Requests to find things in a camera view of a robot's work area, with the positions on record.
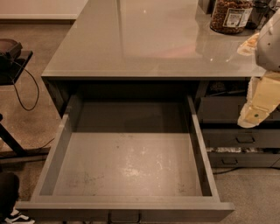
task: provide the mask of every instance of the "white label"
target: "white label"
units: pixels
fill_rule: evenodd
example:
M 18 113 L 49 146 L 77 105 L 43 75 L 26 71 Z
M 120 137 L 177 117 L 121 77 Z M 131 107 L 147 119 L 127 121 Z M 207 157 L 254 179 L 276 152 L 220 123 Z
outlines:
M 224 21 L 225 27 L 244 27 L 252 9 L 228 9 Z

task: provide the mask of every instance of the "floor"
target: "floor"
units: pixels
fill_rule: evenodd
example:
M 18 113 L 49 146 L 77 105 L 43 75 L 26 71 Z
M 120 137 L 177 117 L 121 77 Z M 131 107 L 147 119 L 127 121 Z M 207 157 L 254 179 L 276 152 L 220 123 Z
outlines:
M 0 24 L 0 38 L 15 39 L 21 42 L 25 50 L 33 51 L 26 69 L 35 77 L 39 86 L 39 100 L 35 109 L 25 111 L 20 106 L 14 87 L 0 86 L 0 113 L 3 115 L 1 124 L 24 149 L 52 145 L 50 141 L 55 137 L 60 116 L 40 75 L 70 27 L 70 24 Z M 37 92 L 28 73 L 22 73 L 16 87 L 23 104 L 32 107 Z M 0 141 L 0 152 L 5 151 L 9 152 L 11 149 Z M 0 165 L 3 171 L 15 172 L 20 177 L 20 199 L 28 200 L 32 196 L 44 160 L 13 164 L 0 160 Z M 222 224 L 280 223 L 279 170 L 240 169 L 214 177 L 220 200 L 233 202 L 235 205 L 235 211 Z

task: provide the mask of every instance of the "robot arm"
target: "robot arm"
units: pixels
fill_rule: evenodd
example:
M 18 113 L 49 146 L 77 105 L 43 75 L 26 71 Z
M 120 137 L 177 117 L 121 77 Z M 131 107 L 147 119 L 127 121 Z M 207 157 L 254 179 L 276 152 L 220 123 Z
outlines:
M 238 119 L 243 128 L 255 127 L 280 104 L 280 10 L 259 33 L 255 62 L 267 72 L 261 78 L 251 78 L 247 102 Z

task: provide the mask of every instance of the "jar of coffee beans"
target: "jar of coffee beans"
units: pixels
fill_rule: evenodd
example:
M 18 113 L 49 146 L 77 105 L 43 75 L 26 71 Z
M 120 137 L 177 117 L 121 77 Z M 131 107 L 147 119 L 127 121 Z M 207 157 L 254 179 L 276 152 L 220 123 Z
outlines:
M 210 27 L 224 34 L 243 32 L 252 9 L 252 0 L 216 0 Z

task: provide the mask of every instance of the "black and white shoe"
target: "black and white shoe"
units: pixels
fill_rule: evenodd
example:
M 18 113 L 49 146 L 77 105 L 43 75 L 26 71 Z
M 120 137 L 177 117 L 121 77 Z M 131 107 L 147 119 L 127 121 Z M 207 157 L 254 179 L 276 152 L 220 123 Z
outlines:
M 35 220 L 32 220 L 28 216 L 21 213 L 16 213 L 15 215 L 9 215 L 5 219 L 5 222 L 9 224 L 33 224 L 35 223 Z

